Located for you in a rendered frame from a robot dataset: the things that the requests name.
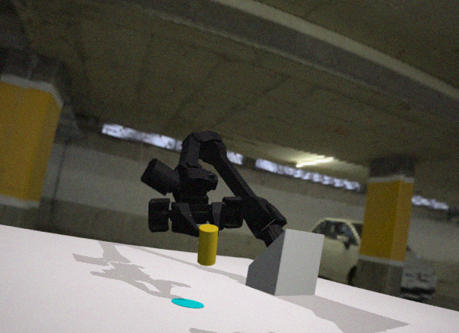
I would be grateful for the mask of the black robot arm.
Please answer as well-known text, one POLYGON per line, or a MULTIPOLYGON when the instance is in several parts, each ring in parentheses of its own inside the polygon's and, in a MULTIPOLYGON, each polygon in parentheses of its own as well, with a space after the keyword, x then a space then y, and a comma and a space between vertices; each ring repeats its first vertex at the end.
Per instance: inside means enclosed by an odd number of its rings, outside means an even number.
POLYGON ((152 158, 141 181, 163 195, 173 193, 179 202, 185 197, 203 197, 208 204, 207 192, 216 189, 218 178, 212 171, 203 169, 199 159, 213 165, 232 193, 245 201, 243 218, 254 236, 264 240, 268 247, 284 231, 282 227, 288 224, 287 220, 274 205, 250 189, 227 158, 226 146, 218 133, 208 130, 190 133, 182 141, 179 163, 174 170, 152 158))

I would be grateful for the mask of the yellow cylinder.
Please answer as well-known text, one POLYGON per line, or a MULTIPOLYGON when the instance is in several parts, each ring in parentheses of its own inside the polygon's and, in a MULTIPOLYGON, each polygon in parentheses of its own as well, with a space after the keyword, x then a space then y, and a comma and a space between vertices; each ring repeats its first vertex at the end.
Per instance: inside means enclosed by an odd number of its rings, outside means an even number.
POLYGON ((213 266, 217 252, 218 227, 204 224, 199 226, 199 247, 197 263, 201 266, 213 266))

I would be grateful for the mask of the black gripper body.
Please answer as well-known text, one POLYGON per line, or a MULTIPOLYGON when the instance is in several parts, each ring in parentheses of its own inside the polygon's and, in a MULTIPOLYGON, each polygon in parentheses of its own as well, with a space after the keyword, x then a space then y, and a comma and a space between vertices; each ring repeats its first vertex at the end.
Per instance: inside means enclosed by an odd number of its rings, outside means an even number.
MULTIPOLYGON (((205 204, 203 197, 185 197, 182 202, 188 203, 189 211, 196 224, 207 224, 210 221, 211 206, 205 204)), ((240 228, 243 224, 245 201, 241 197, 224 197, 226 204, 225 228, 240 228)), ((148 226, 152 233, 166 232, 169 229, 168 221, 172 221, 172 210, 169 209, 170 198, 152 198, 148 204, 148 226)))

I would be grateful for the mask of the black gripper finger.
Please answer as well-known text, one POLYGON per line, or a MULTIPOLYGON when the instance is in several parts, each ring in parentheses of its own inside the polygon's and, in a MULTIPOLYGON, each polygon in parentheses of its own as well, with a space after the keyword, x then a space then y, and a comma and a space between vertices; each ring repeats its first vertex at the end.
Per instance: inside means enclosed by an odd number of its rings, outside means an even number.
POLYGON ((192 218, 188 203, 175 203, 172 210, 171 230, 199 238, 199 229, 192 218))
POLYGON ((224 229, 225 215, 226 215, 225 202, 212 202, 209 224, 216 225, 218 227, 218 236, 219 236, 219 230, 224 229))

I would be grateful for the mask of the cyan circle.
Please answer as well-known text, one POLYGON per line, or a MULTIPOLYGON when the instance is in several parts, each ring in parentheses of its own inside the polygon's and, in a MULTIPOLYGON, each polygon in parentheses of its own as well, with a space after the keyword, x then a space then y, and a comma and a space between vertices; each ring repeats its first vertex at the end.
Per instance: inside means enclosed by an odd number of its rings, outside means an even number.
POLYGON ((172 299, 171 300, 172 303, 174 304, 177 304, 179 306, 185 306, 185 307, 189 307, 189 308, 203 308, 204 305, 203 303, 199 303, 197 301, 192 301, 192 300, 188 300, 188 299, 172 299))

